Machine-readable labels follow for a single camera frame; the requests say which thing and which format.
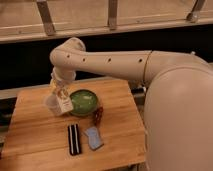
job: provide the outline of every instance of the wooden cutting board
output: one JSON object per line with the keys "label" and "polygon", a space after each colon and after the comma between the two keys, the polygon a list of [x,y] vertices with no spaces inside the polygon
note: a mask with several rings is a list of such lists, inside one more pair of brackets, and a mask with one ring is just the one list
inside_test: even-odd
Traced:
{"label": "wooden cutting board", "polygon": [[[104,146],[92,151],[84,131],[92,117],[55,117],[44,105],[50,88],[19,93],[2,150],[0,170],[106,170],[145,161],[144,126],[123,80],[74,83],[70,92],[89,89],[104,108],[100,135]],[[71,156],[67,126],[78,123],[82,154]]]}

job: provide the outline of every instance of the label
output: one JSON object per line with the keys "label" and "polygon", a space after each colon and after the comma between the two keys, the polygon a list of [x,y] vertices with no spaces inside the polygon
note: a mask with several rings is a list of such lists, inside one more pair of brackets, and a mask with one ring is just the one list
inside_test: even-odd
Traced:
{"label": "label", "polygon": [[56,98],[61,109],[61,113],[67,113],[73,110],[72,101],[69,97],[69,93],[65,87],[60,88],[56,92]]}

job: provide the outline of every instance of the green bowl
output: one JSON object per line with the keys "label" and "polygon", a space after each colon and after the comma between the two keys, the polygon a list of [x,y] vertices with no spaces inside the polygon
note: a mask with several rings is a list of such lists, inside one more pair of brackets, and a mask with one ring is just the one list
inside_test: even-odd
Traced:
{"label": "green bowl", "polygon": [[98,97],[90,90],[80,89],[70,94],[73,104],[72,115],[88,116],[98,107]]}

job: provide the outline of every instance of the brown object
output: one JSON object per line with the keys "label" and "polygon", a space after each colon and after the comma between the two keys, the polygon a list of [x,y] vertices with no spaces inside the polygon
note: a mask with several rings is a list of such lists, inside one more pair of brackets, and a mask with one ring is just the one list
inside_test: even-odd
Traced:
{"label": "brown object", "polygon": [[94,112],[94,118],[93,122],[95,126],[98,126],[101,122],[102,114],[103,114],[103,107],[99,107],[95,112]]}
{"label": "brown object", "polygon": [[[91,117],[54,117],[44,105],[49,87],[21,91],[6,136],[0,170],[107,170],[145,161],[144,126],[128,83],[109,79],[74,83],[70,90],[95,92],[104,107],[99,131],[104,146],[92,151],[82,132]],[[82,130],[82,154],[70,156],[67,126],[78,123]]]}

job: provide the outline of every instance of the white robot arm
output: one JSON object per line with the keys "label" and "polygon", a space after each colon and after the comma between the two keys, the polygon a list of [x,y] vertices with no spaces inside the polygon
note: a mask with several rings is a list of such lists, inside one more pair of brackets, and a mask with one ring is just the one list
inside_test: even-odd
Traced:
{"label": "white robot arm", "polygon": [[71,83],[79,70],[149,87],[144,122],[150,171],[212,170],[213,70],[207,62],[174,52],[85,52],[77,38],[55,48],[50,60],[57,84]]}

